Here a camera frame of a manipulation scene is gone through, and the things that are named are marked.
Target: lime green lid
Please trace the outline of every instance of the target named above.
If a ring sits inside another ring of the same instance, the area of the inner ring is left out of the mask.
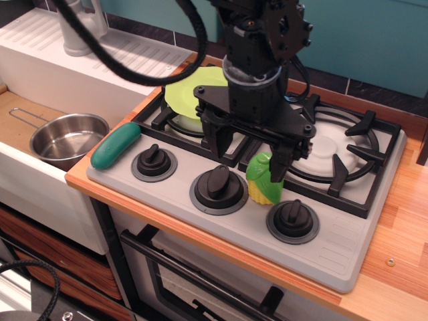
[[[197,86],[227,86],[223,69],[215,66],[200,67],[186,79],[166,85],[165,100],[177,114],[199,119],[195,110],[199,101],[193,95]]]

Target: burner grate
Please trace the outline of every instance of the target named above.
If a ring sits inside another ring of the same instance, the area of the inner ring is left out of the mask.
[[[358,169],[353,173],[348,173],[346,167],[337,155],[335,155],[336,157],[333,157],[332,160],[332,166],[334,166],[333,177],[312,175],[291,166],[289,173],[292,173],[305,181],[300,181],[288,175],[284,182],[284,189],[296,192],[323,204],[366,219],[382,181],[384,169],[388,164],[394,145],[399,136],[401,126],[385,120],[377,119],[375,117],[376,114],[372,111],[368,111],[366,114],[360,114],[344,110],[337,106],[322,103],[317,95],[312,95],[301,106],[302,114],[314,124],[316,124],[317,114],[327,114],[338,118],[339,120],[354,123],[354,126],[351,126],[345,131],[346,135],[366,135],[370,141],[371,148],[348,145],[347,149],[350,152],[353,152],[360,158],[367,161],[361,169]],[[385,153],[381,153],[379,151],[379,143],[374,130],[391,135],[391,139]],[[251,148],[249,148],[243,159],[239,162],[239,170],[245,172],[249,161],[258,152],[260,146],[260,142],[252,144]],[[364,203],[360,204],[340,196],[340,191],[342,190],[345,182],[355,181],[368,173],[373,173],[375,178]],[[324,190],[311,185],[311,182],[322,183],[329,185],[329,187]]]
[[[198,137],[197,132],[189,132],[184,128],[177,128],[174,124],[171,126],[172,118],[174,118],[177,113],[173,112],[172,109],[166,106],[164,92],[165,88],[163,88],[163,92],[158,94],[156,98],[146,106],[146,108],[143,108],[141,112],[132,119],[133,122],[140,125],[141,133],[199,156],[211,159],[212,161],[216,161],[229,167],[235,167],[243,157],[246,150],[252,145],[254,139],[244,136],[242,141],[239,142],[237,147],[234,148],[231,153],[226,153],[221,158],[217,158],[209,150],[208,144],[203,138],[201,142],[195,142],[186,137],[176,135],[174,132],[165,130],[166,126],[170,126],[181,134],[186,134],[189,137]],[[152,115],[156,115],[156,117],[152,122],[150,122],[148,119]]]

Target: black cable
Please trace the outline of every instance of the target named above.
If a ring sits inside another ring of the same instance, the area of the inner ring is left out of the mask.
[[[38,318],[37,321],[46,321],[49,315],[52,313],[52,310],[55,307],[56,301],[58,299],[58,296],[60,294],[60,278],[56,274],[53,267],[51,267],[49,264],[43,262],[43,261],[35,261],[35,260],[23,260],[23,261],[15,261],[11,263],[6,263],[0,266],[0,274],[4,271],[13,269],[13,268],[22,268],[25,266],[36,266],[39,268],[43,268],[52,275],[53,281],[54,281],[54,287],[53,287],[53,295],[51,297],[51,300],[49,301],[49,304],[47,305],[46,309],[43,311],[41,316]]]
[[[172,84],[189,77],[205,59],[208,48],[208,37],[207,31],[201,19],[201,16],[198,14],[196,7],[193,5],[191,0],[176,0],[180,8],[185,12],[189,18],[193,29],[196,33],[197,43],[198,43],[198,54],[196,60],[183,72],[177,75],[165,77],[165,78],[156,78],[150,77],[148,75],[139,74],[134,70],[128,69],[120,62],[115,60],[107,51],[98,43],[95,37],[83,26],[80,20],[76,17],[73,10],[68,7],[68,4],[64,0],[52,0],[52,2],[57,7],[58,11],[63,15],[64,19],[70,24],[74,31],[85,41],[88,47],[94,52],[94,54],[103,62],[109,69],[111,69],[117,76],[128,80],[129,82],[134,82],[135,84],[140,84],[144,86],[165,86],[167,84]]]
[[[288,96],[286,96],[286,94],[284,93],[284,90],[283,90],[283,88],[282,88],[281,82],[280,82],[279,80],[278,80],[278,87],[279,87],[279,89],[280,89],[280,92],[282,93],[282,96],[284,97],[284,99],[285,99],[287,102],[289,102],[289,103],[291,103],[291,104],[296,104],[296,103],[301,102],[302,100],[305,100],[305,99],[306,99],[306,97],[308,96],[309,91],[310,91],[310,77],[309,77],[309,72],[308,72],[308,70],[307,70],[307,69],[306,69],[306,67],[303,65],[303,63],[300,61],[300,59],[299,59],[299,57],[298,57],[298,56],[293,56],[293,57],[290,59],[290,61],[291,61],[291,63],[294,65],[294,67],[296,67],[296,69],[297,69],[297,71],[300,73],[300,75],[302,75],[303,80],[304,80],[304,81],[305,81],[305,83],[306,83],[306,88],[305,88],[305,90],[304,90],[300,95],[288,97]]]

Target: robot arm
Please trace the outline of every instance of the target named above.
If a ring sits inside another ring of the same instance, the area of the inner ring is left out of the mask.
[[[284,98],[288,67],[310,45],[312,25],[298,0],[211,0],[225,28],[227,88],[197,88],[198,115],[211,151],[223,156],[234,132],[271,146],[273,182],[308,157],[315,128]]]

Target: metal pot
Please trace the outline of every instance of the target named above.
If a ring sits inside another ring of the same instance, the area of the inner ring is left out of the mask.
[[[37,127],[13,115],[16,110],[45,120],[46,124]],[[20,108],[14,108],[9,113],[37,128],[29,142],[32,153],[63,171],[71,169],[109,131],[107,121],[93,114],[68,114],[49,121]]]

